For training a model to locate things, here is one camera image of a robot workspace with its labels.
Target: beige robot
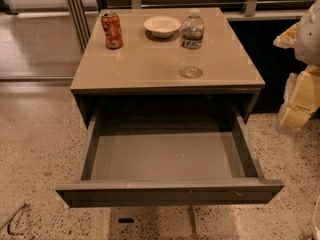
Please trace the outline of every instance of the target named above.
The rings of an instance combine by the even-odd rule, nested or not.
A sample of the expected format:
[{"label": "beige robot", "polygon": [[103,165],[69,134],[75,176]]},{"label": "beige robot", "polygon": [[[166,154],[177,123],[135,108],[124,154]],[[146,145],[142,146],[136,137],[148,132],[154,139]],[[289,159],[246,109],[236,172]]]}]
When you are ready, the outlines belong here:
[{"label": "beige robot", "polygon": [[301,20],[274,40],[281,48],[293,48],[295,57],[306,63],[299,75],[290,74],[279,111],[277,130],[294,133],[303,127],[320,107],[320,0]]}]

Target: speckled floor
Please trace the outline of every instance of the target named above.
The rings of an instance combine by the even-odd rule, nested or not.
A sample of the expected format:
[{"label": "speckled floor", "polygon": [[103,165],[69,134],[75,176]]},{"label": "speckled floor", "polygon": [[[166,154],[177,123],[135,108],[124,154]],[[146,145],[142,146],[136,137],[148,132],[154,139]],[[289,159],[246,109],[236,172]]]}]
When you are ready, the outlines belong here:
[{"label": "speckled floor", "polygon": [[[275,121],[276,114],[254,114],[247,128],[265,177],[283,179],[285,188],[266,205],[194,206],[198,239],[311,236],[320,193],[320,120],[292,136],[279,135]],[[66,207],[55,186],[73,180],[86,132],[67,85],[0,84],[0,123],[0,224],[27,203],[1,240],[195,239],[188,207]]]}]

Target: bottle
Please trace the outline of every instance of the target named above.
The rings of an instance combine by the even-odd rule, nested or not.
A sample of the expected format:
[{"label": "bottle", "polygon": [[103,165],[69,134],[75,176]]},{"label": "bottle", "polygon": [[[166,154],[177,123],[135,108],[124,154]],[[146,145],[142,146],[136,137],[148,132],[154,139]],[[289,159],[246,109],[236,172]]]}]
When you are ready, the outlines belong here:
[{"label": "bottle", "polygon": [[200,77],[203,72],[198,67],[200,48],[204,33],[204,23],[199,9],[191,9],[181,29],[179,73],[186,78]]}]

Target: table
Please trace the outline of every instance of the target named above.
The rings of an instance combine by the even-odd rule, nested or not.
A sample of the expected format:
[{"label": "table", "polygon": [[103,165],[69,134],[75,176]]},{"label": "table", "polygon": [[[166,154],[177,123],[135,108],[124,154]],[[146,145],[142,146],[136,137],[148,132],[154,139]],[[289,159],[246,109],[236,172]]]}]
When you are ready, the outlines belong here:
[{"label": "table", "polygon": [[264,81],[218,8],[201,8],[203,75],[179,75],[180,32],[144,21],[189,9],[118,10],[124,46],[105,48],[100,18],[71,85],[88,127],[79,172],[57,192],[70,207],[266,203],[245,129]]}]

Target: white bowl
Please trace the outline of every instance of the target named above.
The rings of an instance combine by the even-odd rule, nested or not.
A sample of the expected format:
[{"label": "white bowl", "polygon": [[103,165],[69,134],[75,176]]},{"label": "white bowl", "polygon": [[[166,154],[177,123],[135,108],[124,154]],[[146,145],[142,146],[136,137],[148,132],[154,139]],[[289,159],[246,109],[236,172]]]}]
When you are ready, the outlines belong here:
[{"label": "white bowl", "polygon": [[180,26],[180,21],[170,16],[151,17],[144,22],[144,27],[158,38],[170,37]]}]

